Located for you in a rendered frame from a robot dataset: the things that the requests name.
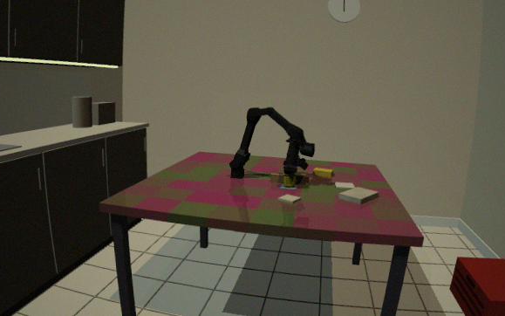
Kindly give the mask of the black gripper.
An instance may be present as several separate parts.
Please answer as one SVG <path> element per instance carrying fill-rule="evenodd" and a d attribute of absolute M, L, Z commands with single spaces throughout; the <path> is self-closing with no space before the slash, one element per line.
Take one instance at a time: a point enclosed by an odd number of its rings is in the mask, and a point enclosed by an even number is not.
<path fill-rule="evenodd" d="M 287 153 L 286 160 L 283 162 L 283 165 L 285 165 L 283 167 L 283 169 L 284 169 L 284 173 L 286 175 L 292 175 L 297 172 L 296 164 L 297 164 L 298 155 L 299 154 L 295 154 L 295 153 L 291 153 L 291 152 Z"/>

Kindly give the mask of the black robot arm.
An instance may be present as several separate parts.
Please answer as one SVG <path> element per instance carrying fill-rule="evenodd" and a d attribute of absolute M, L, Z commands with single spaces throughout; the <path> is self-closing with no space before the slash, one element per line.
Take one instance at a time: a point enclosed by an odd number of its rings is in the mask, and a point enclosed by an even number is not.
<path fill-rule="evenodd" d="M 314 155 L 315 147 L 314 143 L 306 142 L 304 137 L 304 131 L 301 127 L 298 127 L 288 120 L 286 120 L 279 112 L 277 112 L 272 106 L 266 108 L 251 107 L 247 112 L 247 126 L 245 128 L 244 135 L 242 137 L 242 143 L 240 148 L 235 154 L 234 160 L 229 164 L 231 167 L 231 177 L 242 179 L 244 177 L 245 162 L 249 160 L 249 144 L 251 142 L 252 135 L 255 130 L 256 123 L 260 120 L 262 115 L 268 115 L 275 122 L 277 122 L 281 127 L 283 127 L 290 138 L 287 142 L 290 143 L 288 152 L 302 155 L 307 155 L 312 157 Z M 296 166 L 307 169 L 308 164 L 304 158 L 300 159 L 298 156 Z"/>

